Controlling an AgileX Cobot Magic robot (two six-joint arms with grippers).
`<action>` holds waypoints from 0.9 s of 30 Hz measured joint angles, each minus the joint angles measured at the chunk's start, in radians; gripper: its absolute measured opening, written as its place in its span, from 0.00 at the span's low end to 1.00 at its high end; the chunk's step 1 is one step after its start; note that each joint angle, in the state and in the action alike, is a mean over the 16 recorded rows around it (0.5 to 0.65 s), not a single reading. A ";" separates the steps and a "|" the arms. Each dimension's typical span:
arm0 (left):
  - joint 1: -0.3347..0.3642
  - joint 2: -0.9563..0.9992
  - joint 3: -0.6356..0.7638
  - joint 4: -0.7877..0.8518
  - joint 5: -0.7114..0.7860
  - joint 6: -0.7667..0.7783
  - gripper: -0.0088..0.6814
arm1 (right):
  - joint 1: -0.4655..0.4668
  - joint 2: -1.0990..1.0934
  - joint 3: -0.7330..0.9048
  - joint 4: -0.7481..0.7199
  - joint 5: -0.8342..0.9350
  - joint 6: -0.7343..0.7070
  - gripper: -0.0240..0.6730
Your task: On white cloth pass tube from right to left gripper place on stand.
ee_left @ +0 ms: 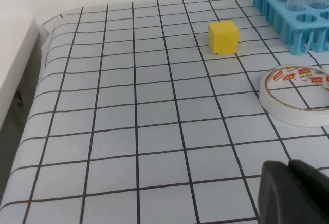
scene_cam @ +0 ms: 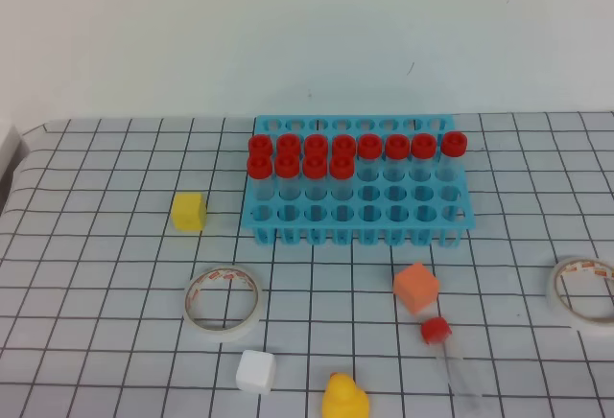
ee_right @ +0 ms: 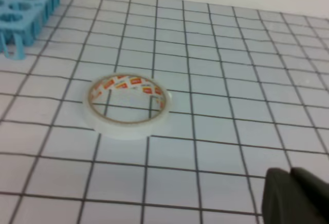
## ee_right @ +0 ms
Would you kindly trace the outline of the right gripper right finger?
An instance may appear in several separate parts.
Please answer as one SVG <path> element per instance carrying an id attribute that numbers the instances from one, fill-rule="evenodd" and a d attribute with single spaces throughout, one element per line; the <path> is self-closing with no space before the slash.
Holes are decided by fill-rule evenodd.
<path id="1" fill-rule="evenodd" d="M 293 167 L 290 174 L 302 191 L 328 223 L 328 183 L 301 167 Z"/>

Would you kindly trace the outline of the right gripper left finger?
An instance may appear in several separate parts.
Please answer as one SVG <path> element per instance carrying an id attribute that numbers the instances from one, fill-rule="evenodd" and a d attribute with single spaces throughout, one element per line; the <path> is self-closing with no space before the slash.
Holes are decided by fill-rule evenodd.
<path id="1" fill-rule="evenodd" d="M 266 173 L 262 215 L 264 223 L 305 223 L 306 198 L 287 171 L 271 168 Z"/>

